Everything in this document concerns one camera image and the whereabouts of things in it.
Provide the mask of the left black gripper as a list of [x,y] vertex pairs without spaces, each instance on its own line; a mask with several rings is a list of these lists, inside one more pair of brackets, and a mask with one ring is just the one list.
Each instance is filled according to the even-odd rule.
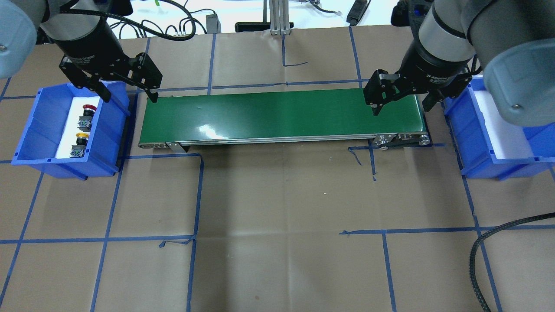
[[147,53],[141,52],[135,57],[126,55],[108,24],[97,24],[95,29],[81,38],[59,41],[59,47],[73,65],[82,71],[79,75],[71,74],[71,82],[75,78],[81,81],[85,72],[92,78],[99,78],[89,81],[89,91],[96,93],[103,102],[111,100],[108,81],[124,81],[139,87],[147,91],[147,97],[152,103],[158,102],[157,88],[161,85],[162,73]]

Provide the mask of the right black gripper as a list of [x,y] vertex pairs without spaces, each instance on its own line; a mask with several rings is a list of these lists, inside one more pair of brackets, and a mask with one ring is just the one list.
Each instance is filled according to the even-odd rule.
[[458,97],[471,80],[466,62],[444,61],[420,45],[411,45],[398,71],[374,71],[363,89],[363,97],[372,114],[379,115],[391,101],[426,94],[422,106],[424,112],[430,112],[446,98]]

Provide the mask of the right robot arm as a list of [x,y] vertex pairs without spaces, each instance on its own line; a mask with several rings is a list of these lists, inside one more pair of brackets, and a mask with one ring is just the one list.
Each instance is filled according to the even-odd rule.
[[554,9],[552,0],[399,1],[391,23],[408,26],[414,39],[397,72],[373,73],[363,89],[366,104],[378,115],[391,101],[425,94],[428,112],[482,74],[506,122],[553,123]]

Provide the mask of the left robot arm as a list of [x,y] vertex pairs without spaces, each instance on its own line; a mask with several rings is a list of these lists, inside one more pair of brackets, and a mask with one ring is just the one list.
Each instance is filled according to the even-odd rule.
[[122,81],[158,100],[162,73],[145,52],[127,56],[107,23],[133,13],[129,0],[3,0],[0,6],[2,79],[20,71],[43,30],[63,52],[59,68],[75,88],[109,101],[105,82]]

